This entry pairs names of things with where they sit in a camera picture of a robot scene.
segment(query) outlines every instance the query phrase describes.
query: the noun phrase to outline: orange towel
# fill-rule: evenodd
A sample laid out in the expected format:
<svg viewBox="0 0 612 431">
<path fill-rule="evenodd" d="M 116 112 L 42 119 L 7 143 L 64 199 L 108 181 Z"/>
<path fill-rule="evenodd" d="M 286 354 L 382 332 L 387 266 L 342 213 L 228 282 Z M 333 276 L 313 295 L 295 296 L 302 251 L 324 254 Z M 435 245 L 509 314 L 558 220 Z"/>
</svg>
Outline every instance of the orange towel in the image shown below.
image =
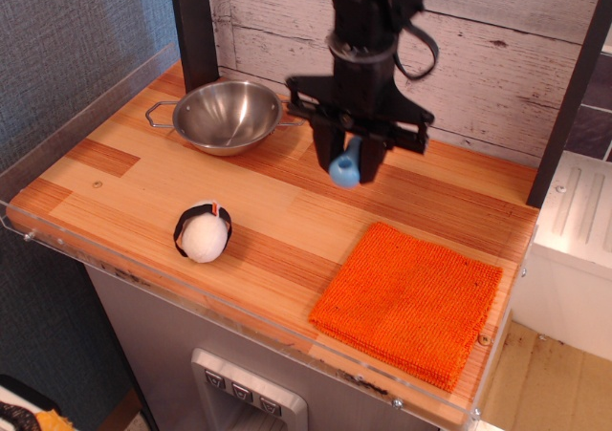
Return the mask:
<svg viewBox="0 0 612 431">
<path fill-rule="evenodd" d="M 376 223 L 309 321 L 450 392 L 485 325 L 501 276 L 501 268 Z"/>
</svg>

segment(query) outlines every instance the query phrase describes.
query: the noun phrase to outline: black pole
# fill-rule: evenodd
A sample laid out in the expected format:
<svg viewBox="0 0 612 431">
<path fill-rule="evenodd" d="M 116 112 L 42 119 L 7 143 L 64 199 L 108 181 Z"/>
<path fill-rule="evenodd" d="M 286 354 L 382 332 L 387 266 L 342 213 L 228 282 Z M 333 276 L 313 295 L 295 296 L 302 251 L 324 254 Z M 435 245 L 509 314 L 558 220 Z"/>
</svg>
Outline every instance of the black pole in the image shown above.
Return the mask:
<svg viewBox="0 0 612 431">
<path fill-rule="evenodd" d="M 558 161 L 565 149 L 567 137 L 576 119 L 591 75 L 595 70 L 605 37 L 610 31 L 610 25 L 612 25 L 612 0 L 599 0 L 593 12 L 591 24 L 586 36 L 584 36 L 578 61 L 561 102 L 555 126 L 544 150 L 534 185 L 527 199 L 527 205 L 541 208 L 544 204 L 548 188 L 555 176 L 555 170 L 557 170 Z"/>
<path fill-rule="evenodd" d="M 210 1 L 172 0 L 172 5 L 189 92 L 219 78 Z"/>
</svg>

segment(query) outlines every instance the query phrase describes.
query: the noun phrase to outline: wooden countertop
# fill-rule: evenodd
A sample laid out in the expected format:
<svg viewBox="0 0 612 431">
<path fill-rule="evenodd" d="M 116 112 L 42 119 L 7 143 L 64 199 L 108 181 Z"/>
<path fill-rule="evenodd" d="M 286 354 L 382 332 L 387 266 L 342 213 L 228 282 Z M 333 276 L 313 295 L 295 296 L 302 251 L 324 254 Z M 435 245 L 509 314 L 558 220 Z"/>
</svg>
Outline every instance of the wooden countertop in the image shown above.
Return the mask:
<svg viewBox="0 0 612 431">
<path fill-rule="evenodd" d="M 374 183 L 343 190 L 319 169 L 307 125 L 280 127 L 256 149 L 229 158 L 148 125 L 150 106 L 184 94 L 177 64 L 21 191 L 8 210 L 13 224 L 367 394 L 402 398 L 407 410 L 458 429 L 492 345 L 475 344 L 449 394 L 319 333 L 307 316 L 368 226 L 384 221 L 504 269 L 484 331 L 495 338 L 536 222 L 537 210 L 524 205 L 535 171 L 432 142 L 424 156 L 387 153 Z M 158 111 L 171 121 L 171 108 Z M 204 199 L 228 210 L 234 233 L 221 257 L 202 265 L 179 255 L 172 232 L 181 213 Z"/>
</svg>

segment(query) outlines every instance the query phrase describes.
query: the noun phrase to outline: metal bowl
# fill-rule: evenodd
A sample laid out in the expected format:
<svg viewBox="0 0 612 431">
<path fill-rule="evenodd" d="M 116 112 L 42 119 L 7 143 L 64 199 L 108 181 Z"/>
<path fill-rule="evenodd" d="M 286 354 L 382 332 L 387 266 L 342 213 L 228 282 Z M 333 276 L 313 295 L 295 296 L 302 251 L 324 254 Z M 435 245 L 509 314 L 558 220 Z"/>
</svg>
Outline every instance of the metal bowl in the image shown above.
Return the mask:
<svg viewBox="0 0 612 431">
<path fill-rule="evenodd" d="M 162 104 L 176 104 L 173 125 L 152 119 L 151 113 Z M 274 131 L 282 114 L 280 99 L 268 87 L 231 80 L 199 87 L 178 102 L 160 101 L 146 112 L 146 118 L 153 127 L 174 127 L 185 140 L 209 154 L 234 156 L 261 143 Z"/>
</svg>

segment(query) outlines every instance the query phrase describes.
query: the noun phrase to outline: bowl handle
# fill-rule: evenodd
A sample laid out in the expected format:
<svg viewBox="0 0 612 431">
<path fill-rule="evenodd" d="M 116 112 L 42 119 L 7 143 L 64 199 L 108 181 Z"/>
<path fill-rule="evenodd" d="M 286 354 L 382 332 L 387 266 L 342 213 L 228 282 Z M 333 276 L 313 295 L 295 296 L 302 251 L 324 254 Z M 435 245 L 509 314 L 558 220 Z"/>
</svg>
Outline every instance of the bowl handle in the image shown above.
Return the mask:
<svg viewBox="0 0 612 431">
<path fill-rule="evenodd" d="M 169 124 L 169 123 L 156 123 L 155 120 L 153 120 L 153 118 L 151 117 L 151 113 L 153 111 L 155 111 L 157 108 L 159 108 L 160 106 L 162 106 L 163 104 L 173 104 L 173 105 L 176 106 L 177 103 L 178 103 L 178 101 L 158 101 L 153 106 L 151 106 L 146 113 L 144 113 L 144 116 L 149 121 L 149 124 L 152 127 L 156 127 L 156 128 L 174 128 L 174 125 Z"/>
<path fill-rule="evenodd" d="M 288 99 L 281 99 L 281 103 L 288 104 L 291 103 Z M 282 125 L 283 127 L 297 127 L 298 125 L 302 125 L 306 120 L 302 119 L 300 122 L 279 122 L 278 125 Z"/>
</svg>

